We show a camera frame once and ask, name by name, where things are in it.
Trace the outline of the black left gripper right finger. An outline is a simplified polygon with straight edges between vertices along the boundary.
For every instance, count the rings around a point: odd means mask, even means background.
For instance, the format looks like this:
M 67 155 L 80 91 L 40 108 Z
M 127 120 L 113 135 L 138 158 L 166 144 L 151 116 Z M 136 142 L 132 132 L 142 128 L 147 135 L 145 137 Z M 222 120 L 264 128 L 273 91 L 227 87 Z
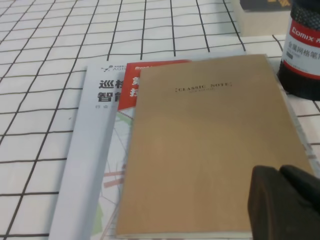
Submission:
M 295 167 L 279 169 L 279 217 L 281 222 L 318 222 L 320 220 L 320 180 Z

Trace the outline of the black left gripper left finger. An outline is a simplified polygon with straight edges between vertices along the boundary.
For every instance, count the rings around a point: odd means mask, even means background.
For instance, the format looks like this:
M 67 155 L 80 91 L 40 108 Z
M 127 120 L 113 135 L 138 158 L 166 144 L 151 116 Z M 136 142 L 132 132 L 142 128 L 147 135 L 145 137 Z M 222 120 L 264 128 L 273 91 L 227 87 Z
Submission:
M 253 168 L 247 203 L 254 240 L 318 240 L 320 221 L 280 221 L 279 169 Z

